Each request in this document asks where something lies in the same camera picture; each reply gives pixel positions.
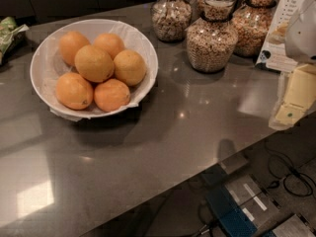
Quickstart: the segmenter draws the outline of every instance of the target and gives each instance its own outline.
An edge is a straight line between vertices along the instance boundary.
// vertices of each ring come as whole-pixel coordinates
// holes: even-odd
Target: orange
[[[84,45],[90,44],[89,40],[77,31],[70,31],[62,36],[58,43],[62,59],[70,66],[75,65],[75,55]]]
[[[147,67],[143,57],[136,51],[126,49],[115,60],[115,76],[127,86],[136,86],[145,77]]]
[[[129,88],[117,79],[109,79],[97,85],[94,92],[94,100],[102,111],[115,111],[129,103]]]
[[[95,83],[108,80],[115,69],[110,55],[99,47],[90,44],[78,50],[75,56],[75,65],[82,77]]]
[[[93,101],[91,84],[78,73],[67,72],[61,75],[55,93],[62,105],[73,110],[86,109]]]
[[[114,59],[118,53],[125,49],[125,45],[120,36],[116,34],[103,33],[96,37],[93,45],[98,46],[104,51],[108,52],[112,59]]]

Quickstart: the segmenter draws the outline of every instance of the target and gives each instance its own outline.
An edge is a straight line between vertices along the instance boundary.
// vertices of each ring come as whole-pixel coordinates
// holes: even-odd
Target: black cable
[[[314,198],[316,198],[315,193],[314,193],[314,188],[313,188],[313,186],[316,188],[315,181],[311,177],[309,177],[308,175],[301,173],[301,172],[298,172],[295,169],[292,160],[287,155],[285,155],[284,153],[279,152],[277,150],[269,148],[266,140],[264,141],[264,145],[265,145],[266,151],[270,154],[270,158],[268,160],[269,173],[277,179],[282,179],[281,181],[283,183],[284,189],[289,194],[291,194],[295,197],[306,198],[306,197],[314,196]],[[274,171],[272,169],[273,160],[279,161],[279,163],[281,163],[287,169],[287,171],[289,173],[287,175],[285,175],[285,177],[280,177],[276,173],[274,173]],[[297,193],[297,192],[291,190],[288,187],[288,182],[289,182],[290,178],[295,178],[296,180],[298,180],[305,187],[306,193]],[[273,181],[268,186],[268,188],[269,189],[277,188],[279,186],[279,183],[280,183],[280,181]]]

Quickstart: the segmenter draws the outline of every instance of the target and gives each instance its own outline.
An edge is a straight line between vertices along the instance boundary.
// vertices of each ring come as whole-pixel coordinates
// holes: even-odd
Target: metal table
[[[30,63],[50,33],[96,18],[152,41],[157,82],[139,108],[72,122],[35,93]],[[196,72],[184,42],[157,40],[150,4],[33,26],[27,39],[0,73],[0,236],[80,236],[274,132],[277,74],[237,56]]]

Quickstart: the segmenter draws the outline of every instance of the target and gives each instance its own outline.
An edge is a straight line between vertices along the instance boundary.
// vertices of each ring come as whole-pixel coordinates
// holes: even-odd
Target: white bowl
[[[63,62],[58,52],[58,41],[68,31],[78,31],[93,42],[101,33],[118,34],[125,47],[139,52],[147,65],[147,73],[142,82],[130,88],[130,102],[116,111],[105,113],[94,103],[86,110],[74,111],[61,105],[55,97],[55,84],[60,75],[74,68]],[[138,29],[112,20],[86,20],[67,25],[48,36],[35,52],[31,63],[31,80],[39,97],[58,116],[70,120],[92,119],[111,116],[127,108],[137,107],[139,102],[150,91],[157,77],[158,58],[156,50],[149,39]]]

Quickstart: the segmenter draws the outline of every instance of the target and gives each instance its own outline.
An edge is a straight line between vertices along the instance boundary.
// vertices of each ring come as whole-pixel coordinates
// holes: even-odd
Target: floor
[[[315,138],[316,115],[311,115],[294,128],[236,153],[215,166],[217,170],[206,170],[82,237],[227,236],[207,202],[208,194],[223,185],[243,211],[251,211],[249,218],[257,227],[252,236],[262,236],[293,214],[306,220],[311,232],[316,228]],[[265,211],[256,212],[260,203],[250,194]],[[215,200],[214,207],[225,207],[224,201]],[[212,235],[208,230],[198,232],[208,223],[213,225]]]

